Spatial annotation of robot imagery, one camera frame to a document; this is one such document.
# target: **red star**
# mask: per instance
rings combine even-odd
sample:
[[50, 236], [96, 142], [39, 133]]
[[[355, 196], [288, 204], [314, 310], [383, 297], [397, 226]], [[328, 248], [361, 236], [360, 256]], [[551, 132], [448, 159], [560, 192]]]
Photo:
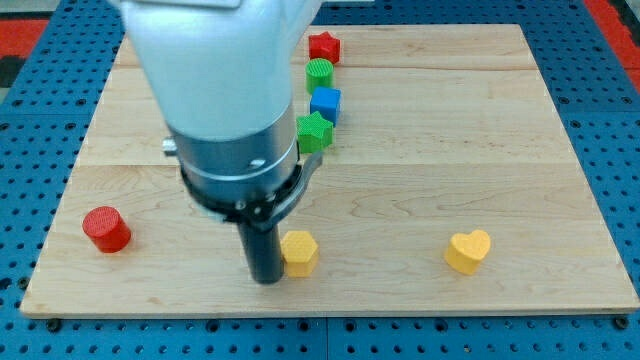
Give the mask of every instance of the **red star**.
[[327, 59], [335, 64], [340, 61], [340, 40], [325, 31], [320, 35], [309, 35], [309, 58]]

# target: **yellow heart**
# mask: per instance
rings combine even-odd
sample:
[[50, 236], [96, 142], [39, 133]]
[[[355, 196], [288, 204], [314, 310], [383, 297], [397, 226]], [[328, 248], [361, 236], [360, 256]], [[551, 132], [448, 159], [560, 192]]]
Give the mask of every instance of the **yellow heart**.
[[475, 230], [471, 234], [454, 234], [444, 253], [444, 259], [455, 270], [473, 275], [490, 248], [491, 238], [483, 230]]

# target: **yellow block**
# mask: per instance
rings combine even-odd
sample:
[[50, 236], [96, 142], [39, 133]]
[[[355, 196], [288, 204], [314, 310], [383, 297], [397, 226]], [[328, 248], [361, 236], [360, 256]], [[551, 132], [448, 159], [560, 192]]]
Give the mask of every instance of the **yellow block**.
[[491, 238], [483, 230], [475, 230], [471, 234], [454, 234], [444, 259], [455, 270], [473, 275], [490, 248]]
[[308, 277], [318, 264], [318, 244], [308, 231], [289, 231], [280, 242], [284, 271], [289, 277]]

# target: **wooden board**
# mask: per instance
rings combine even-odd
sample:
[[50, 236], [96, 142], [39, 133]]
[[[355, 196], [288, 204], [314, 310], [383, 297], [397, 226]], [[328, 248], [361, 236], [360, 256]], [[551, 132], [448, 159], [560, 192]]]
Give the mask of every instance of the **wooden board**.
[[[311, 28], [318, 33], [323, 28]], [[639, 305], [545, 84], [515, 25], [332, 27], [343, 116], [281, 224], [320, 245], [308, 279], [249, 276], [233, 225], [202, 215], [125, 40], [22, 302], [29, 317], [537, 315]], [[304, 41], [292, 59], [307, 110]], [[117, 207], [134, 231], [99, 253], [80, 224]], [[456, 232], [493, 248], [474, 276]]]

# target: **green block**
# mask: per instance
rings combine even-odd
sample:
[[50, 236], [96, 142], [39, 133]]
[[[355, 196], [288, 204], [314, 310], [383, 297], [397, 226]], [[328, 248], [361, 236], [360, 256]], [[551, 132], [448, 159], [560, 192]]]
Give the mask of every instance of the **green block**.
[[333, 143], [333, 123], [316, 111], [297, 120], [300, 153], [310, 154], [323, 150]]
[[333, 87], [333, 64], [327, 59], [313, 59], [307, 63], [307, 92], [313, 94], [316, 87]]

